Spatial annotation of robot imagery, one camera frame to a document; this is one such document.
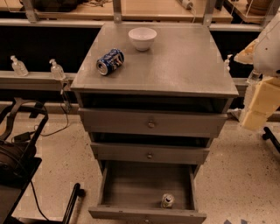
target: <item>speckled floor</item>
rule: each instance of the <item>speckled floor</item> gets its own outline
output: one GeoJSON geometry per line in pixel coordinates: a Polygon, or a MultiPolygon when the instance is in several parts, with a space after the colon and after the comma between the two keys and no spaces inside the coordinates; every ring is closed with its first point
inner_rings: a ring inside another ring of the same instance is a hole
{"type": "MultiPolygon", "coordinates": [[[[102,175],[79,116],[68,117],[67,129],[41,136],[37,143],[43,162],[33,182],[41,210],[51,220],[62,220],[73,186],[79,182],[86,197],[78,199],[72,224],[130,224],[91,218],[88,207],[97,203],[102,175]]],[[[30,120],[21,116],[18,132],[36,124],[36,119],[30,120]]],[[[50,113],[43,134],[64,127],[66,122],[63,114],[50,113]]],[[[280,123],[267,124],[280,139],[280,123]]],[[[280,154],[270,140],[262,140],[262,133],[242,129],[237,121],[227,120],[213,141],[195,179],[199,211],[207,214],[204,224],[280,223],[280,154]]],[[[30,186],[13,215],[41,219],[30,186]]]]}

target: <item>crushed can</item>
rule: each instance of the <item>crushed can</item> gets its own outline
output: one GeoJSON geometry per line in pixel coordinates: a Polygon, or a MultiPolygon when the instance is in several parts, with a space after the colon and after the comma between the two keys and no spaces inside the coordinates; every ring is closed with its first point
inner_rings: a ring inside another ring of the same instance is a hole
{"type": "Polygon", "coordinates": [[[113,48],[110,52],[97,60],[96,67],[100,74],[108,75],[113,73],[124,62],[121,50],[113,48]]]}
{"type": "Polygon", "coordinates": [[[161,201],[162,208],[171,208],[174,204],[175,198],[172,194],[165,193],[161,201]]]}

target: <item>drawer knob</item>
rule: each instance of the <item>drawer knob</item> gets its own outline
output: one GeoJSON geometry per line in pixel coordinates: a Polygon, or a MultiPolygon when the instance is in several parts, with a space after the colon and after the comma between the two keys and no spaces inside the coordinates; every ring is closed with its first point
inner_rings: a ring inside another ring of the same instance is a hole
{"type": "Polygon", "coordinates": [[[152,120],[149,120],[149,121],[148,121],[148,127],[149,127],[150,129],[153,129],[153,128],[156,127],[156,123],[155,123],[154,121],[152,121],[152,120]]]}
{"type": "Polygon", "coordinates": [[[152,154],[151,154],[151,152],[148,153],[147,158],[148,158],[148,159],[152,159],[152,154]]]}

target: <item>chair leg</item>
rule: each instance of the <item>chair leg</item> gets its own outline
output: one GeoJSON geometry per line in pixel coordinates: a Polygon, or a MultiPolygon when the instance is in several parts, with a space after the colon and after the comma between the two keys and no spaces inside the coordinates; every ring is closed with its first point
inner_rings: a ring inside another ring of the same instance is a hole
{"type": "Polygon", "coordinates": [[[73,187],[73,191],[72,191],[70,200],[68,202],[68,206],[67,206],[66,212],[64,214],[62,224],[69,223],[69,221],[71,219],[72,211],[74,209],[74,205],[75,205],[75,202],[76,202],[78,196],[84,197],[85,191],[84,191],[84,189],[81,189],[81,185],[79,183],[76,183],[73,187]]]}
{"type": "Polygon", "coordinates": [[[263,130],[264,130],[265,134],[262,135],[262,139],[263,140],[270,139],[271,142],[276,147],[277,151],[280,153],[280,143],[277,141],[277,139],[275,138],[275,136],[273,135],[271,130],[268,127],[264,127],[263,130]]]}

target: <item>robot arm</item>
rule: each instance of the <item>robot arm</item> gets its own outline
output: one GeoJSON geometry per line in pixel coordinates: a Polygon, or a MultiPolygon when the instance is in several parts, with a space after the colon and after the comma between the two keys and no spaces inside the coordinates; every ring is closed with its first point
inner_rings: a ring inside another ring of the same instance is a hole
{"type": "Polygon", "coordinates": [[[270,21],[255,41],[254,70],[265,76],[280,76],[280,14],[270,21]]]}
{"type": "Polygon", "coordinates": [[[280,14],[237,55],[236,60],[239,59],[252,61],[254,66],[248,78],[241,125],[258,130],[280,106],[280,14]]]}

